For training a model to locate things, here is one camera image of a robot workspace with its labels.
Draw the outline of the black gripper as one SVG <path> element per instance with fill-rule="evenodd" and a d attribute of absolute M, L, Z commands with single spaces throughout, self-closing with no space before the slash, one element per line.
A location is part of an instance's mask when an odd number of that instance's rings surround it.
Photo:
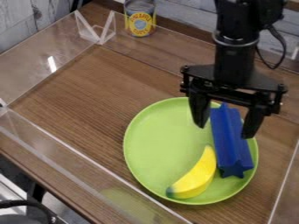
<path fill-rule="evenodd" d="M 183 66 L 180 91 L 189 98 L 193 123 L 203 129 L 211 116 L 211 101 L 228 102 L 248 108 L 241 138 L 255 136 L 264 116 L 280 112 L 287 86 L 253 70 L 237 84 L 213 77 L 213 65 Z"/>

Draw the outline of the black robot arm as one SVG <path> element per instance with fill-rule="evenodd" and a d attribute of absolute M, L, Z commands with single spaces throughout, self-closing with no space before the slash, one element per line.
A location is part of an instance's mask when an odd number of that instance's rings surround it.
<path fill-rule="evenodd" d="M 191 117 L 201 128 L 211 117 L 211 102 L 247 108 L 240 136 L 255 136 L 267 116 L 280 112 L 285 85 L 255 69 L 260 32 L 283 40 L 273 23 L 283 18 L 285 0 L 213 0 L 216 29 L 215 62 L 183 66 L 180 91 L 189 99 Z"/>

